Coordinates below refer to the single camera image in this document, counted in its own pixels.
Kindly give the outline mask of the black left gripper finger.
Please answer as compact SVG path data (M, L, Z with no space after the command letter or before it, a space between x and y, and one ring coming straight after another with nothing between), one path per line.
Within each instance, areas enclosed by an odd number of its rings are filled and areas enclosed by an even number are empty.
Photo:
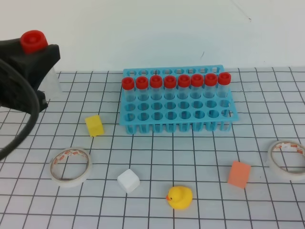
M26 54L20 39L0 42L0 59L16 70L30 84L38 98L40 111L46 109L45 93L39 86L50 69L60 60L58 45L51 44L41 51ZM21 112L30 112L30 100L26 98L20 83L3 65L0 66L0 105Z

